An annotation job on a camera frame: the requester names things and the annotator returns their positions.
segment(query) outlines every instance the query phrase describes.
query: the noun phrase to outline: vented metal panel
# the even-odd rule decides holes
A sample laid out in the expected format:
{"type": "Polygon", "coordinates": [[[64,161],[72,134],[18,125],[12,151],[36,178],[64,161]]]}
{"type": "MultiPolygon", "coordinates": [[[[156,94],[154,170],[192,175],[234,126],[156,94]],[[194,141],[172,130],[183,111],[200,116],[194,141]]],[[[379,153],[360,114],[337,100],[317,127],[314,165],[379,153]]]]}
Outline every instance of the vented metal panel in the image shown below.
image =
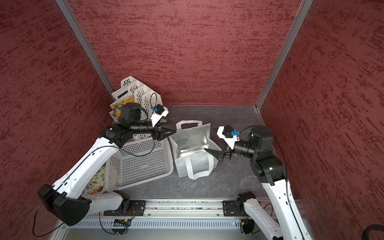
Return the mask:
{"type": "MultiPolygon", "coordinates": [[[[101,219],[104,228],[112,226],[114,219],[101,219]]],[[[70,228],[100,228],[98,218],[85,218],[70,228]]],[[[135,229],[240,229],[239,219],[134,219],[129,228],[135,229]]]]}

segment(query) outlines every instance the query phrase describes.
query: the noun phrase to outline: white tote bag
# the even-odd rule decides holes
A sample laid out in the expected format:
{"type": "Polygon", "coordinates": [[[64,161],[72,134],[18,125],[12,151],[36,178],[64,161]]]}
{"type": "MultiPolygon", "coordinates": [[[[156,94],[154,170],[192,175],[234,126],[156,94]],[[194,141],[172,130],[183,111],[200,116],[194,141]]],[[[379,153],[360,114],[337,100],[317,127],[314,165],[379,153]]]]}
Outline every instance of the white tote bag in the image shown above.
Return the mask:
{"type": "Polygon", "coordinates": [[[220,147],[209,139],[210,123],[202,125],[202,121],[184,120],[176,124],[176,130],[169,139],[179,177],[188,176],[195,180],[208,176],[216,168],[218,160],[204,148],[221,151],[220,147]],[[197,127],[181,129],[184,123],[197,123],[197,127]]]}

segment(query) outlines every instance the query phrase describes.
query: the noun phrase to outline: aluminum frame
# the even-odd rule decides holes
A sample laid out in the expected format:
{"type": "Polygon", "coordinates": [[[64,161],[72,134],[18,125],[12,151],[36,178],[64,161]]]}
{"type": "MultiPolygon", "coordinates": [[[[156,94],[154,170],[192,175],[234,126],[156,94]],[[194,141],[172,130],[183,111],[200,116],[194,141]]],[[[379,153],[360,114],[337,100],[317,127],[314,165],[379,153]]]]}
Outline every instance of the aluminum frame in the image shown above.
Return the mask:
{"type": "Polygon", "coordinates": [[[260,111],[269,90],[272,87],[273,82],[275,81],[275,78],[283,65],[283,62],[285,60],[285,57],[287,56],[293,41],[296,38],[297,33],[299,32],[299,29],[305,19],[305,16],[308,13],[308,10],[310,9],[310,6],[312,5],[313,0],[303,0],[299,6],[299,9],[296,13],[296,16],[292,22],[291,28],[288,31],[288,34],[285,38],[285,41],[283,43],[283,46],[281,47],[281,50],[279,52],[279,55],[277,56],[275,65],[273,66],[271,70],[271,74],[269,75],[267,82],[265,83],[265,86],[263,88],[263,91],[257,100],[256,108],[260,111]]]}
{"type": "Polygon", "coordinates": [[[100,76],[101,80],[104,83],[104,86],[107,88],[109,94],[113,98],[112,93],[115,91],[111,82],[109,81],[109,78],[107,74],[105,73],[99,59],[96,56],[96,53],[93,51],[90,43],[88,42],[88,39],[85,37],[85,34],[83,30],[80,27],[79,22],[77,21],[75,15],[73,14],[71,7],[69,6],[67,0],[56,0],[57,5],[59,5],[59,8],[61,12],[63,13],[65,19],[67,19],[67,22],[71,26],[72,31],[76,35],[77,39],[79,40],[80,44],[83,46],[83,49],[85,53],[88,55],[88,58],[91,60],[91,63],[93,64],[96,72],[100,76]]]}
{"type": "MultiPolygon", "coordinates": [[[[271,203],[271,200],[268,197],[257,198],[261,207],[265,207],[267,204],[271,203]]],[[[145,200],[147,201],[144,215],[142,217],[136,216],[134,223],[132,222],[132,228],[144,229],[149,228],[151,223],[155,222],[228,222],[235,223],[235,226],[239,222],[239,219],[244,217],[225,217],[222,210],[222,201],[225,200],[235,200],[234,198],[211,198],[211,199],[132,199],[132,200],[145,200]]],[[[306,215],[301,207],[300,200],[295,199],[296,205],[300,215],[303,218],[306,218],[306,215]]],[[[267,214],[270,214],[272,208],[267,206],[265,211],[267,214]]],[[[108,223],[113,223],[117,218],[116,216],[100,216],[103,226],[110,226],[108,223]]],[[[67,226],[64,224],[62,227],[54,231],[50,237],[50,240],[61,240],[65,237],[65,233],[70,228],[99,228],[99,216],[97,214],[92,214],[86,216],[81,222],[74,226],[67,226]]],[[[162,228],[175,229],[180,228],[179,226],[161,226],[162,228]]],[[[204,229],[233,229],[238,230],[238,228],[233,227],[215,227],[211,226],[201,226],[204,229]]]]}

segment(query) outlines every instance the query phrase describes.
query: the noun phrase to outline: bag handle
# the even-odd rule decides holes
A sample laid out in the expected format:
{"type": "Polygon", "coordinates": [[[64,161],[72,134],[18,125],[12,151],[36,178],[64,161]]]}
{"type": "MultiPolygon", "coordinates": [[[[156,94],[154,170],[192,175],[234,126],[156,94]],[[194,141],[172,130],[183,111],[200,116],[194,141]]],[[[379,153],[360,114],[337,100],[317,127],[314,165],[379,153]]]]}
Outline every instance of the bag handle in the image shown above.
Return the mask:
{"type": "Polygon", "coordinates": [[[211,174],[212,170],[214,169],[214,158],[210,154],[208,155],[208,163],[209,163],[209,168],[207,171],[202,171],[202,172],[198,172],[196,174],[193,174],[191,160],[190,159],[186,160],[185,164],[187,166],[188,177],[192,180],[196,180],[199,177],[206,177],[209,174],[211,174]]]}
{"type": "Polygon", "coordinates": [[[198,126],[203,125],[203,121],[199,120],[181,120],[180,122],[176,123],[176,130],[180,130],[181,125],[184,123],[197,123],[198,126]]]}

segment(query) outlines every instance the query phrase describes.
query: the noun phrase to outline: floor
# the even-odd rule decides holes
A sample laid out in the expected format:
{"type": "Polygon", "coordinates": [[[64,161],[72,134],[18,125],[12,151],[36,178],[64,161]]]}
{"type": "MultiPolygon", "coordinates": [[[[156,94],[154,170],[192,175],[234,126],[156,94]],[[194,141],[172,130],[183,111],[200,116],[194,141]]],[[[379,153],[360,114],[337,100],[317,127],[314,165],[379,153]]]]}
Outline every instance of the floor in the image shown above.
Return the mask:
{"type": "MultiPolygon", "coordinates": [[[[175,123],[181,120],[201,120],[203,124],[211,123],[211,139],[220,147],[224,141],[216,135],[219,126],[231,125],[235,130],[257,125],[252,106],[167,106],[167,118],[173,120],[168,128],[175,129],[175,123]]],[[[183,128],[193,127],[185,124],[183,128]]],[[[250,129],[242,134],[247,139],[250,129]]],[[[251,171],[249,159],[232,156],[225,159],[207,177],[192,180],[179,178],[176,167],[169,176],[151,182],[124,189],[131,198],[233,198],[237,193],[252,191],[256,197],[267,197],[257,177],[251,171]]]]}

